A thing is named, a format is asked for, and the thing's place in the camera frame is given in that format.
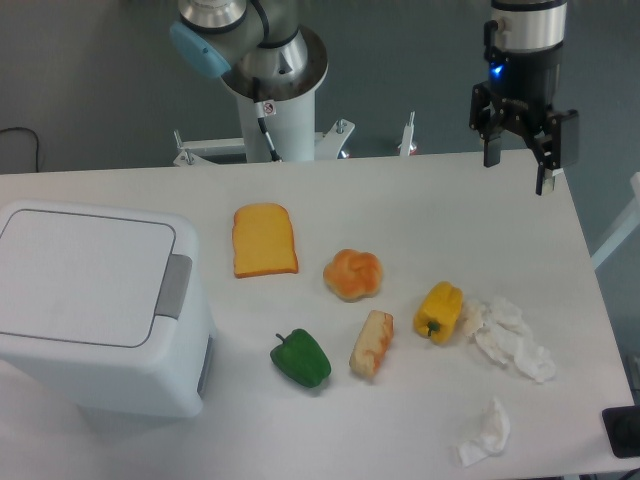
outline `white tissue paper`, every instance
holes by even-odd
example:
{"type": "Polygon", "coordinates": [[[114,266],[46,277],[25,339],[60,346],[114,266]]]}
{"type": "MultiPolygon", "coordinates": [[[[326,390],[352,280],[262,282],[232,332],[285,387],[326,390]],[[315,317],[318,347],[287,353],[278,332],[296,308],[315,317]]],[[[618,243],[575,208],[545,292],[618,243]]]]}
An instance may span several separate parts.
{"type": "Polygon", "coordinates": [[[472,337],[478,330],[484,327],[484,316],[487,313],[487,306],[480,300],[469,298],[462,304],[460,319],[462,322],[462,333],[466,337],[472,337]]]}
{"type": "Polygon", "coordinates": [[[462,465],[468,467],[490,455],[500,454],[507,444],[510,432],[511,423],[507,412],[500,400],[493,397],[483,414],[480,433],[457,447],[462,465]]]}
{"type": "Polygon", "coordinates": [[[473,337],[478,347],[496,363],[510,361],[520,372],[538,383],[556,374],[551,353],[533,340],[531,328],[522,319],[522,310],[502,297],[489,305],[476,299],[465,300],[460,316],[462,331],[473,337]]]}

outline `white table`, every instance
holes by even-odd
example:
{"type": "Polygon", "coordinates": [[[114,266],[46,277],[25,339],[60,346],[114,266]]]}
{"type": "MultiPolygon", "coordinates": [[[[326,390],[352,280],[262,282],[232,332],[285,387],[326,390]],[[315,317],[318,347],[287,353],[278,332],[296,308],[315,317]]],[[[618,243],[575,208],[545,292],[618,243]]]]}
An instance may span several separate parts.
{"type": "Polygon", "coordinates": [[[566,181],[539,198],[530,153],[502,159],[492,169],[473,153],[0,177],[0,206],[32,197],[189,217],[219,329],[205,407],[191,420],[82,411],[0,364],[0,477],[450,480],[640,466],[612,455],[600,417],[632,398],[566,181]],[[289,210],[299,274],[234,278],[233,213],[261,201],[289,210]],[[325,288],[324,265],[346,247],[381,259],[375,298],[347,304],[325,288]],[[557,378],[537,385],[495,367],[460,334],[436,347],[413,333],[443,279],[522,307],[557,378]],[[368,384],[348,359],[371,309],[394,315],[396,335],[368,384]],[[319,392],[269,359],[274,334],[297,327],[332,362],[319,392]],[[463,469],[451,447],[492,395],[511,418],[507,448],[463,469]]]}

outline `metal bracket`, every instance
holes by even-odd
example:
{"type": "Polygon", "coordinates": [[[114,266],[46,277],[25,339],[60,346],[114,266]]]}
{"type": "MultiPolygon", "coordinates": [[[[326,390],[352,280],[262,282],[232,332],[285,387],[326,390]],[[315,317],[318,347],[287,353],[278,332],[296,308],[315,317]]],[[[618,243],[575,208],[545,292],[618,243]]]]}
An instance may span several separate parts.
{"type": "Polygon", "coordinates": [[[333,124],[331,129],[316,141],[315,159],[328,160],[343,158],[341,152],[344,144],[356,129],[356,125],[343,118],[333,124]]]}

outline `toast slice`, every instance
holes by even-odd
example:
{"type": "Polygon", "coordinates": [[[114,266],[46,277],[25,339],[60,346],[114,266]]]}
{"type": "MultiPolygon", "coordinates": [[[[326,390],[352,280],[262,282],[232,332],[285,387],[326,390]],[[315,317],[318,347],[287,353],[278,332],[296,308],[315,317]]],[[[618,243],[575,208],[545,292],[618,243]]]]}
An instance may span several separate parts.
{"type": "Polygon", "coordinates": [[[393,317],[372,310],[364,322],[349,359],[351,370],[365,378],[373,378],[393,338],[393,317]]]}
{"type": "Polygon", "coordinates": [[[298,273],[293,227],[284,207],[255,203],[238,209],[232,239],[236,277],[298,273]]]}

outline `black device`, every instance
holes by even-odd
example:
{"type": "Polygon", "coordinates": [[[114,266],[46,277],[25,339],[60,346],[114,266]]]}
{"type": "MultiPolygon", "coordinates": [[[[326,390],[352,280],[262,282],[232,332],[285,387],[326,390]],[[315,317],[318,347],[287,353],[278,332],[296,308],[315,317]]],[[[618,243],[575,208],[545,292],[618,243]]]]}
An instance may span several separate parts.
{"type": "Polygon", "coordinates": [[[567,0],[492,0],[484,25],[489,79],[474,85],[469,126],[484,141],[484,165],[500,163],[504,130],[538,162],[536,193],[553,190],[561,168],[578,160],[578,112],[556,111],[567,0]]]}

